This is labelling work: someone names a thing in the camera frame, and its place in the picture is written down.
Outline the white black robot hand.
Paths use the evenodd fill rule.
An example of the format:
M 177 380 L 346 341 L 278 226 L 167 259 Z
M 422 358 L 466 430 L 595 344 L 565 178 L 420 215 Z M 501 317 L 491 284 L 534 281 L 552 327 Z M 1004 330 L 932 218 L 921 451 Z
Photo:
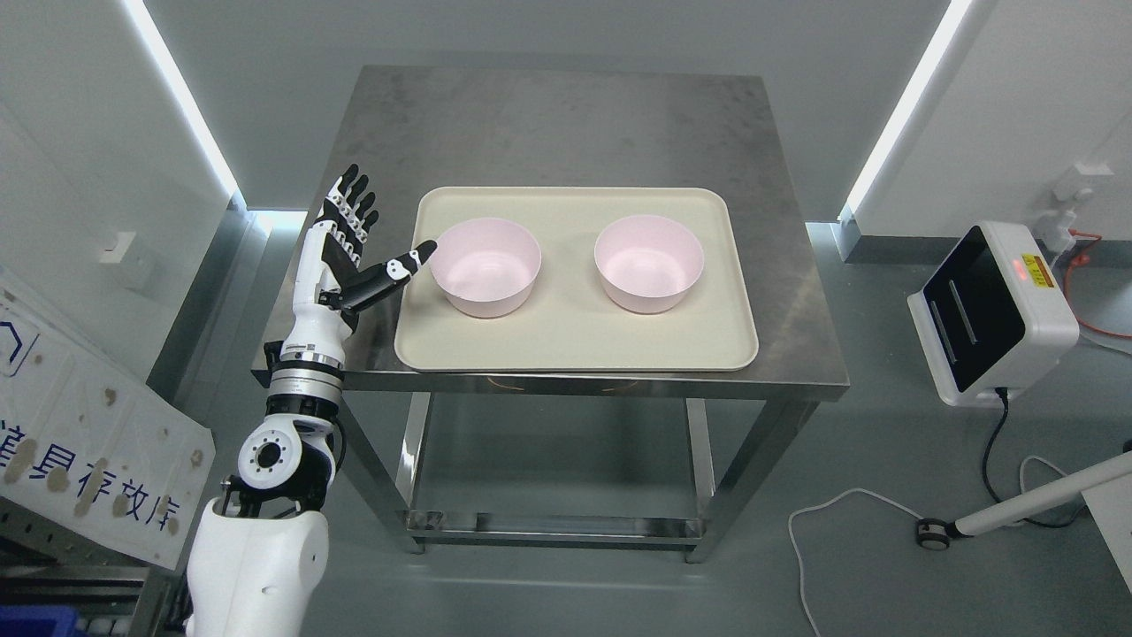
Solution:
M 438 246 L 424 241 L 385 261 L 365 267 L 365 243 L 379 219 L 369 178 L 352 163 L 337 177 L 307 229 L 295 267 L 294 327 L 280 359 L 341 367 L 344 343 L 360 315 L 408 286 Z

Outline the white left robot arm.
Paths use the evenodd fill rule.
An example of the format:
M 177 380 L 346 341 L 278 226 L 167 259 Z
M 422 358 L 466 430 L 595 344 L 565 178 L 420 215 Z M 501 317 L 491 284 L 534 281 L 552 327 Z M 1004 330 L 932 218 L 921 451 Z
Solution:
M 295 636 L 326 573 L 336 477 L 329 444 L 342 402 L 338 344 L 267 343 L 265 416 L 223 494 L 203 507 L 187 562 L 189 636 Z

